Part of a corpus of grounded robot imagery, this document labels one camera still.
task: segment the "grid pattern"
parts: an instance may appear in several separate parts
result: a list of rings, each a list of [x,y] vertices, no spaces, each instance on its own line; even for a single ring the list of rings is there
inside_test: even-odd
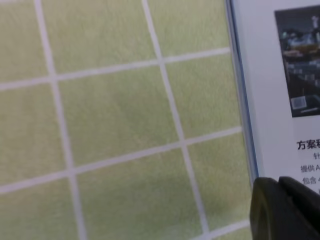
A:
[[[19,4],[14,0],[1,0],[0,4]],[[75,215],[75,224],[77,229],[77,236],[79,240],[90,240],[99,239],[95,238],[90,231],[88,232],[88,225],[86,224],[85,209],[83,209],[83,202],[86,202],[85,197],[81,197],[79,181],[81,182],[83,174],[90,173],[92,171],[98,171],[104,169],[105,167],[118,166],[121,163],[126,163],[133,160],[139,160],[148,158],[150,156],[154,156],[157,154],[165,154],[170,153],[174,150],[181,150],[182,159],[184,165],[186,167],[187,178],[190,183],[191,192],[194,198],[196,210],[199,216],[199,222],[201,227],[201,233],[199,236],[195,237],[196,240],[210,240],[220,236],[223,236],[227,233],[245,228],[249,225],[247,220],[239,221],[237,223],[229,222],[229,224],[225,224],[223,227],[219,226],[218,228],[212,231],[212,227],[209,218],[207,216],[207,211],[204,205],[203,194],[201,193],[201,186],[199,181],[199,177],[195,172],[195,164],[190,156],[190,146],[196,146],[198,144],[204,142],[210,142],[214,140],[224,139],[228,136],[233,136],[238,133],[241,133],[242,129],[239,126],[234,126],[225,130],[214,131],[209,134],[194,135],[188,134],[185,136],[184,127],[182,125],[182,120],[180,118],[180,111],[178,109],[177,99],[175,98],[174,91],[172,89],[172,82],[170,81],[170,76],[167,72],[167,64],[173,63],[183,63],[194,60],[201,60],[205,58],[212,58],[215,56],[225,56],[230,53],[230,49],[225,46],[222,48],[214,48],[210,50],[198,51],[195,53],[187,53],[182,55],[168,55],[163,56],[161,46],[158,41],[157,31],[154,25],[154,19],[152,16],[152,11],[149,6],[148,0],[142,0],[141,6],[143,9],[143,18],[146,20],[147,29],[150,35],[151,43],[154,47],[155,58],[124,63],[124,64],[114,64],[107,67],[101,68],[90,68],[87,70],[79,70],[74,72],[67,73],[57,73],[55,63],[57,62],[54,57],[54,51],[52,51],[51,43],[48,33],[48,26],[46,24],[46,19],[43,10],[43,2],[42,0],[34,0],[34,9],[36,15],[36,21],[38,24],[40,39],[43,47],[44,58],[46,63],[46,71],[48,73],[47,76],[44,77],[36,77],[36,78],[27,78],[22,80],[15,80],[9,82],[0,83],[0,94],[7,93],[7,91],[14,91],[23,88],[34,88],[36,86],[41,86],[43,84],[50,84],[55,108],[55,114],[57,116],[58,126],[60,138],[62,141],[63,148],[63,158],[65,159],[65,169],[60,171],[51,172],[49,174],[41,174],[36,177],[22,179],[18,182],[9,182],[7,184],[0,185],[0,195],[6,195],[10,193],[14,193],[16,191],[21,191],[23,189],[34,188],[36,186],[41,186],[43,184],[50,184],[52,182],[62,180],[68,178],[69,188],[71,192],[71,201],[73,206],[73,212]],[[60,83],[64,83],[66,81],[74,82],[71,80],[75,80],[77,82],[82,81],[84,78],[92,78],[95,76],[101,75],[112,75],[116,73],[122,73],[125,71],[134,71],[134,70],[143,70],[149,69],[152,67],[158,67],[160,69],[160,76],[162,83],[164,85],[164,90],[166,93],[166,97],[168,99],[169,109],[172,115],[173,125],[176,131],[177,139],[170,140],[166,144],[158,144],[156,146],[142,149],[138,151],[131,150],[127,154],[110,156],[107,159],[95,159],[94,162],[84,163],[77,162],[75,159],[75,153],[72,145],[72,137],[70,136],[70,129],[68,125],[68,116],[66,116],[66,109],[64,104],[64,92],[63,85]]]

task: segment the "black object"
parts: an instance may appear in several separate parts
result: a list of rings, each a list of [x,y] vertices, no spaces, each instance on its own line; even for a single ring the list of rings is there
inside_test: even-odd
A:
[[[291,177],[259,177],[250,224],[253,240],[320,240],[320,195]]]

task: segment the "tile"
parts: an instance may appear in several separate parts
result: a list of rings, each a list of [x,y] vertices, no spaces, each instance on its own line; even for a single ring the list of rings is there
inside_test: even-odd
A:
[[[59,73],[155,58],[140,0],[43,0],[43,11]]]
[[[223,0],[149,0],[164,56],[229,46]]]
[[[0,91],[0,185],[64,168],[50,86]]]
[[[189,152],[210,230],[247,219],[251,189],[242,135],[191,145]]]
[[[229,54],[171,63],[167,72],[187,138],[240,125]]]
[[[90,240],[187,240],[202,233],[180,149],[78,176]]]
[[[0,32],[0,83],[47,74],[32,0],[0,4]]]
[[[66,179],[0,195],[1,240],[78,240]]]
[[[250,228],[246,227],[212,240],[252,240],[252,235]]]
[[[178,140],[158,67],[60,83],[77,165]]]

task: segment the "white grout line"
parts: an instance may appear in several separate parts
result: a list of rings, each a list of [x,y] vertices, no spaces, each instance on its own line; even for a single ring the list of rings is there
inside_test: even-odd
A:
[[[176,62],[183,62],[183,61],[188,61],[188,60],[193,60],[193,59],[202,59],[202,58],[207,58],[207,57],[212,57],[212,56],[222,55],[222,54],[227,54],[227,53],[230,53],[229,47],[217,48],[217,49],[212,49],[212,50],[207,50],[207,51],[187,53],[187,54],[179,55],[179,56],[169,56],[169,57],[164,58],[164,62],[166,64],[176,63]]]
[[[0,186],[0,195],[11,193],[21,189],[34,187],[36,185],[45,184],[55,180],[63,179],[63,178],[66,178],[67,176],[68,176],[67,171],[59,171],[59,172],[50,173],[48,175],[34,177],[31,179],[15,182],[12,184],[3,185],[3,186]]]
[[[229,130],[221,131],[221,132],[215,132],[215,133],[200,136],[200,137],[190,138],[190,139],[185,140],[185,142],[186,142],[186,144],[191,145],[191,144],[202,143],[205,141],[210,141],[212,139],[227,136],[227,133],[229,133],[229,135],[233,135],[234,133],[237,133],[237,131],[235,131],[235,129],[240,129],[240,128],[241,127],[235,127],[235,128],[231,128]],[[151,156],[154,154],[164,153],[164,152],[167,152],[167,151],[170,151],[173,149],[178,149],[180,147],[181,147],[180,142],[174,142],[174,143],[170,143],[170,144],[163,145],[163,146],[152,147],[152,148],[145,149],[142,151],[137,151],[137,152],[133,152],[130,154],[121,155],[121,156],[109,158],[106,160],[78,166],[78,167],[74,168],[73,173],[74,174],[82,174],[82,173],[93,171],[93,170],[96,170],[99,168],[133,161],[133,160],[140,159],[140,158],[147,157],[147,156]],[[2,185],[2,186],[0,185],[0,194],[10,193],[10,192],[14,192],[17,190],[33,187],[36,185],[55,181],[55,180],[58,180],[58,179],[61,179],[61,178],[67,177],[67,176],[68,176],[68,171],[60,171],[60,172],[50,173],[50,174],[40,176],[40,177],[26,179],[23,181],[12,183],[12,184]]]
[[[5,83],[0,83],[0,91],[31,87],[34,85],[45,84],[49,82],[50,82],[50,77],[48,76],[38,77],[34,79],[17,80],[13,82],[5,82]]]
[[[83,70],[78,72],[65,73],[57,76],[57,80],[65,81],[65,80],[85,78],[85,77],[95,76],[95,75],[111,74],[111,73],[116,73],[121,71],[146,68],[146,67],[157,66],[157,65],[158,65],[158,61],[155,59],[148,60],[148,61],[138,61],[138,62],[132,62],[127,64],[121,64],[121,65],[112,65],[112,66],[103,67],[103,68],[94,68],[94,69],[88,69],[88,70]]]
[[[246,228],[250,226],[250,222],[249,220],[244,220],[244,221],[240,221],[222,228],[219,228],[217,230],[214,230],[212,232],[210,232],[207,237],[206,240],[212,240],[215,238],[218,238],[222,235],[228,234],[228,233],[232,233],[234,231]]]
[[[125,163],[125,162],[135,160],[135,159],[140,159],[140,158],[147,157],[147,156],[150,156],[153,154],[164,153],[164,152],[167,152],[167,151],[170,151],[173,149],[177,149],[179,147],[180,147],[179,142],[171,143],[171,144],[164,145],[164,146],[157,146],[157,147],[149,148],[147,150],[137,151],[137,152],[126,154],[126,155],[109,158],[107,160],[98,161],[95,163],[90,163],[87,165],[79,166],[75,169],[75,173],[82,174],[82,173],[85,173],[88,171],[104,168],[107,166]]]
[[[47,65],[47,70],[50,76],[50,82],[52,87],[52,93],[54,98],[54,104],[56,108],[56,114],[60,126],[61,140],[63,144],[63,152],[66,162],[66,171],[68,173],[70,190],[72,195],[73,209],[75,214],[75,220],[77,224],[77,231],[79,240],[87,240],[87,232],[85,227],[85,221],[80,201],[79,188],[77,184],[77,178],[74,173],[74,164],[73,164],[73,156],[70,145],[70,140],[68,136],[67,124],[64,116],[63,104],[60,96],[59,86],[56,79],[56,70],[54,59],[48,39],[48,33],[46,29],[45,17],[42,9],[41,0],[34,0],[34,6],[36,11],[36,17],[39,24],[40,36],[44,50],[45,61]]]
[[[0,4],[12,4],[22,2],[23,0],[0,0]]]
[[[233,134],[237,134],[237,133],[241,133],[242,131],[242,127],[241,126],[237,126],[234,128],[230,128],[228,130],[223,130],[223,131],[218,131],[218,132],[214,132],[208,135],[203,135],[203,136],[199,136],[199,137],[194,137],[194,138],[190,138],[185,140],[185,144],[187,145],[192,145],[192,144],[198,144],[198,143],[202,143],[205,141],[209,141],[209,140],[213,140],[213,139],[217,139],[217,138],[222,138],[222,137],[226,137],[229,135],[233,135]]]
[[[182,154],[183,154],[185,166],[186,166],[186,169],[187,169],[187,172],[188,172],[188,176],[189,176],[191,188],[192,188],[192,191],[193,191],[195,203],[196,203],[196,206],[197,206],[197,209],[198,209],[198,212],[199,212],[202,231],[204,233],[208,233],[209,232],[209,227],[208,227],[208,222],[207,222],[207,218],[206,218],[205,207],[204,207],[204,205],[202,203],[202,200],[201,200],[200,191],[199,191],[199,188],[198,188],[198,184],[196,182],[196,176],[195,176],[194,170],[192,168],[192,163],[191,163],[191,160],[190,160],[190,156],[189,156],[189,152],[188,152],[188,149],[187,149],[187,145],[184,143],[184,140],[185,140],[184,132],[183,132],[183,129],[182,129],[182,126],[181,126],[180,117],[179,117],[178,110],[177,110],[177,107],[176,107],[174,94],[173,94],[171,86],[170,86],[170,82],[169,82],[169,78],[168,78],[168,73],[167,73],[167,70],[166,70],[165,62],[164,62],[164,59],[163,59],[162,54],[161,54],[161,49],[160,49],[160,45],[159,45],[159,42],[158,42],[158,37],[157,37],[156,31],[155,31],[155,27],[154,27],[154,24],[153,24],[153,20],[152,20],[152,17],[151,17],[148,1],[147,0],[142,0],[142,6],[143,6],[143,10],[144,10],[144,14],[145,14],[148,30],[150,32],[151,40],[153,42],[154,51],[155,51],[156,57],[158,59],[158,63],[159,63],[161,75],[162,75],[162,78],[163,78],[164,87],[165,87],[165,90],[166,90],[166,93],[167,93],[167,97],[168,97],[168,100],[169,100],[170,109],[171,109],[171,112],[172,112],[175,128],[176,128],[176,131],[177,131],[177,134],[178,134],[178,137],[179,137],[179,141],[181,143]]]
[[[212,49],[212,50],[207,50],[202,52],[193,52],[193,53],[187,53],[184,55],[170,56],[170,57],[164,58],[163,61],[165,63],[183,62],[187,60],[206,58],[206,57],[215,56],[219,54],[226,54],[229,51],[230,51],[229,48],[218,48],[218,49]],[[3,83],[0,83],[0,91],[29,87],[29,86],[34,86],[34,85],[43,84],[43,83],[49,83],[53,79],[57,81],[76,80],[76,79],[90,77],[90,76],[111,74],[111,73],[117,73],[121,71],[140,69],[140,68],[152,67],[157,65],[158,65],[158,60],[152,59],[147,61],[138,61],[138,62],[112,65],[112,66],[101,67],[101,68],[92,68],[92,69],[86,69],[82,71],[56,74],[54,76],[44,76],[44,77],[37,77],[32,79],[16,80],[13,82],[3,82]]]

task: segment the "photo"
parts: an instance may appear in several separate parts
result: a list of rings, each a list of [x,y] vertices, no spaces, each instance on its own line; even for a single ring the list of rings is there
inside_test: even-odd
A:
[[[320,115],[320,5],[275,12],[293,118]]]

